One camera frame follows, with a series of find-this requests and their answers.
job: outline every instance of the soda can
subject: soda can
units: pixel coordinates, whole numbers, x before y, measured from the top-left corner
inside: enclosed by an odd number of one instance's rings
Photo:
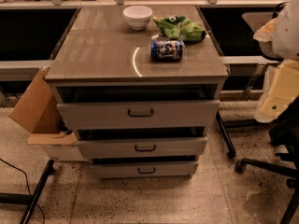
[[[149,54],[154,60],[174,61],[181,59],[185,44],[181,40],[153,40],[149,44]]]

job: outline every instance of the gray cabinet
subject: gray cabinet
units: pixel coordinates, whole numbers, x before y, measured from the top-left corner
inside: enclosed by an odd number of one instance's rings
[[[203,25],[195,6],[150,7]],[[97,178],[192,176],[219,108],[225,66],[209,37],[186,44],[179,62],[151,60],[158,28],[151,21],[131,30],[124,9],[84,7],[46,81]]]

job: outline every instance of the cardboard box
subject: cardboard box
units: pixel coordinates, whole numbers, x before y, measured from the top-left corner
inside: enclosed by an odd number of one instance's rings
[[[56,161],[86,161],[80,154],[76,136],[61,132],[63,124],[57,101],[44,80],[48,70],[40,69],[9,115],[30,133],[28,145],[40,146]]]

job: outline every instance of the green chip bag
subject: green chip bag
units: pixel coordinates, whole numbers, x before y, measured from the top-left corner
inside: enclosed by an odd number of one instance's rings
[[[169,18],[153,17],[153,21],[160,31],[169,39],[181,39],[183,41],[202,41],[206,37],[203,27],[195,24],[184,16]]]

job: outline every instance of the drawer handle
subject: drawer handle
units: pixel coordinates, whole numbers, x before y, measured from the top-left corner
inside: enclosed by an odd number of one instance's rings
[[[152,147],[138,147],[135,146],[136,152],[152,152],[156,149],[156,145],[153,145]]]
[[[141,168],[138,168],[138,172],[141,174],[141,175],[150,175],[150,174],[153,174],[156,172],[156,168],[153,167],[152,169],[148,169],[148,170],[142,170]]]
[[[128,116],[132,118],[140,118],[140,117],[152,117],[153,115],[153,109],[149,111],[149,113],[137,113],[134,111],[131,111],[131,109],[128,110]]]

